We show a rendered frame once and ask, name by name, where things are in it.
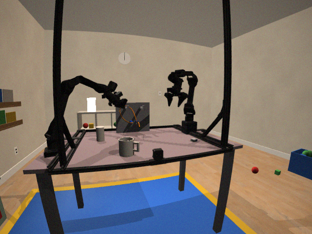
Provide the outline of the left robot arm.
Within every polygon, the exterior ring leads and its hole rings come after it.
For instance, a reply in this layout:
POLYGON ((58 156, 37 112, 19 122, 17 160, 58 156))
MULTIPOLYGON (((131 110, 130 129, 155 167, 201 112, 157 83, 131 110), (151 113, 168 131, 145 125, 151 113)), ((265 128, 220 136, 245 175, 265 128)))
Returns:
MULTIPOLYGON (((123 95, 121 91, 115 92, 115 89, 117 88, 117 83, 115 82, 110 81, 108 84, 109 87, 107 87, 107 85, 105 84, 93 82, 83 76, 76 76, 75 78, 64 80, 61 82, 61 99, 62 99, 61 102, 63 115, 65 112, 68 97, 72 93, 74 87, 79 83, 93 88, 98 93, 104 93, 102 95, 102 98, 107 98, 108 100, 111 100, 114 95, 116 95, 118 99, 120 99, 120 97, 123 95), (114 92, 114 94, 112 92, 114 92)), ((58 148, 57 148, 55 118, 50 123, 48 131, 45 133, 45 137, 47 138, 47 148, 48 148, 47 151, 48 152, 57 151, 58 148)))

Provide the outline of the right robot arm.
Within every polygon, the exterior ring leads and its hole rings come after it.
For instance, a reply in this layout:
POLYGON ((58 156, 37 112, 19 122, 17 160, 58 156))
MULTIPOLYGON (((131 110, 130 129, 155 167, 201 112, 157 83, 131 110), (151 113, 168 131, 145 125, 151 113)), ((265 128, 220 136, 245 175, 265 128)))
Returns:
MULTIPOLYGON (((187 103, 184 104, 184 114, 186 114, 185 121, 194 122, 195 110, 194 110, 194 105, 193 105, 193 98, 194 98, 194 90, 198 82, 197 76, 193 73, 193 71, 185 71, 181 69, 181 70, 175 70, 175 72, 171 72, 171 74, 169 74, 168 76, 168 80, 174 83, 174 85, 182 86, 182 82, 184 81, 180 77, 185 77, 185 76, 187 76, 187 81, 189 85, 187 103), (192 78, 189 78, 188 76, 192 76, 192 78)), ((172 86, 172 88, 167 88, 167 92, 178 93, 178 87, 172 86)))

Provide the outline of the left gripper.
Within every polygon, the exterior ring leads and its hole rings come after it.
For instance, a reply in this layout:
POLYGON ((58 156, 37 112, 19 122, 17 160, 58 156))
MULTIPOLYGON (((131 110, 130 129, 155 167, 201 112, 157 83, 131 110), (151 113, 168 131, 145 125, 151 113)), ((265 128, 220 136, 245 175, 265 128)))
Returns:
POLYGON ((109 100, 108 105, 112 106, 111 104, 113 104, 115 107, 125 109, 125 105, 126 105, 127 101, 128 100, 126 98, 118 99, 117 96, 114 95, 113 98, 111 100, 109 100))

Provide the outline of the cream cylinder with white top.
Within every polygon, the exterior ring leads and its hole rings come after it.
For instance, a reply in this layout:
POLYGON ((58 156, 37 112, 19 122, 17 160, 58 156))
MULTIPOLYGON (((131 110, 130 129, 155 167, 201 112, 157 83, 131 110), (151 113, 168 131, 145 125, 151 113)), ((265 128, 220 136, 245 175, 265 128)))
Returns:
POLYGON ((97 141, 98 141, 98 142, 105 141, 105 137, 104 137, 104 126, 98 126, 98 127, 96 127, 96 135, 97 135, 97 141))

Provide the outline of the cream mug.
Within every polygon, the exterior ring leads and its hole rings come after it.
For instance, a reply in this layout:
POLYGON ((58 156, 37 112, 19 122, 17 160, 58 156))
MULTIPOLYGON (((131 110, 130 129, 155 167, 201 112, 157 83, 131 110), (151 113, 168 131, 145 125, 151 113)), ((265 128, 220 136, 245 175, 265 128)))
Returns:
POLYGON ((134 152, 139 152, 139 142, 135 142, 132 137, 122 137, 118 139, 119 155, 122 157, 130 157, 134 152), (134 149, 136 144, 137 149, 134 149))

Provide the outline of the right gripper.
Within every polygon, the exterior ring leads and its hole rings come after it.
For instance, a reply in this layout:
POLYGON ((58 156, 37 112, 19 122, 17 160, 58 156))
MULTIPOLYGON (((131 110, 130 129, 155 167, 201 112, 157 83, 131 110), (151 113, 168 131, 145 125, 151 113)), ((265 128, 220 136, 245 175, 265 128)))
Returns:
POLYGON ((165 93, 164 96, 167 98, 168 100, 168 106, 171 105, 171 102, 173 100, 172 97, 178 97, 178 107, 182 104, 182 102, 188 98, 188 94, 185 92, 180 92, 182 90, 180 85, 174 85, 178 87, 178 93, 177 92, 172 92, 172 93, 165 93))

